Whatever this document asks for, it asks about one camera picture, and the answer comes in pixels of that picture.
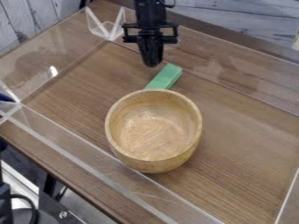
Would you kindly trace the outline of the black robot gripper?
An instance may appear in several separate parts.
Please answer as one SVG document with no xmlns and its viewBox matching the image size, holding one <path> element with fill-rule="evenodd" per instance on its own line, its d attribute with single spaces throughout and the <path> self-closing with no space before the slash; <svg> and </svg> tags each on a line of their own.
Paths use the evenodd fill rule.
<svg viewBox="0 0 299 224">
<path fill-rule="evenodd" d="M 165 12 L 176 2 L 172 4 L 167 4 L 164 0 L 133 0 L 133 2 L 136 21 L 131 24 L 123 23 L 123 40 L 125 43 L 137 42 L 144 64 L 156 67 L 163 60 L 164 44 L 177 43 L 179 25 L 167 21 Z"/>
</svg>

